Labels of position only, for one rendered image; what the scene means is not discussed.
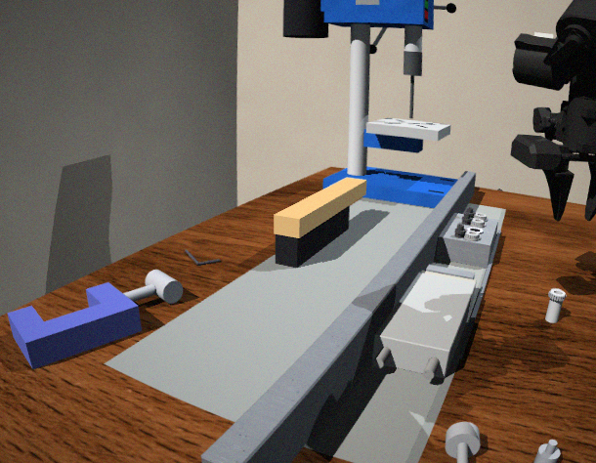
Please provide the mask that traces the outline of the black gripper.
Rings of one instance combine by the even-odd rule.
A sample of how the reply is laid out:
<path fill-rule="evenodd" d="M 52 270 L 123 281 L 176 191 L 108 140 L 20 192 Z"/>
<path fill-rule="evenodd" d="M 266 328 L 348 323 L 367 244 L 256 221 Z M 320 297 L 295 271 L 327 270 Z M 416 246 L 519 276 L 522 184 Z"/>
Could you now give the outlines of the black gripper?
<path fill-rule="evenodd" d="M 575 175 L 568 170 L 569 162 L 588 162 L 591 180 L 584 218 L 591 221 L 596 215 L 596 101 L 569 94 L 562 109 L 567 111 L 562 145 L 542 136 L 518 134 L 512 142 L 511 156 L 529 168 L 544 170 L 556 221 L 563 216 Z"/>

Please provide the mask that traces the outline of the white cylinder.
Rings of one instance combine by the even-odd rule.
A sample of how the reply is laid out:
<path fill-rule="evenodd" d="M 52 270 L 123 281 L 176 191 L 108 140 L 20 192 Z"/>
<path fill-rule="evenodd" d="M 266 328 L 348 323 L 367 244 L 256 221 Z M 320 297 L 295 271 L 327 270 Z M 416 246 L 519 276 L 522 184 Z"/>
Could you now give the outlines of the white cylinder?
<path fill-rule="evenodd" d="M 545 320 L 551 323 L 556 323 L 559 319 L 563 301 L 565 301 L 567 295 L 561 289 L 551 288 L 551 291 L 548 292 L 548 297 L 550 300 Z"/>

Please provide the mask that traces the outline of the blue c-clamp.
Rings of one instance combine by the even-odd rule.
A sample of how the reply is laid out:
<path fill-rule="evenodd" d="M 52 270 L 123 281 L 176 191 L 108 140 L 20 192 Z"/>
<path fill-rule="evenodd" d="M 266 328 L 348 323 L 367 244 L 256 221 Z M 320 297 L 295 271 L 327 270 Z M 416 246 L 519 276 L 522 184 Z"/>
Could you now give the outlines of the blue c-clamp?
<path fill-rule="evenodd" d="M 109 282 L 88 288 L 89 308 L 47 321 L 32 306 L 10 312 L 13 337 L 35 369 L 140 332 L 134 302 L 156 295 L 174 304 L 183 295 L 183 285 L 160 270 L 149 272 L 145 284 L 123 294 Z"/>

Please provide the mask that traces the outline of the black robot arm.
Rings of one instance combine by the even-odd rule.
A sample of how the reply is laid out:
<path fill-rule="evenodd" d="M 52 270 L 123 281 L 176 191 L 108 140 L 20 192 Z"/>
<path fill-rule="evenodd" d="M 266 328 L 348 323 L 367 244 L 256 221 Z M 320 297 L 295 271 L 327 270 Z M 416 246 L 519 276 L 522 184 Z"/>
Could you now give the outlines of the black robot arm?
<path fill-rule="evenodd" d="M 556 91 L 570 83 L 569 94 L 596 101 L 596 0 L 573 0 L 557 21 L 556 34 L 555 39 L 518 36 L 512 68 L 515 80 Z M 534 108 L 533 129 L 550 141 L 562 142 L 566 116 L 562 104 L 559 113 L 549 107 Z"/>

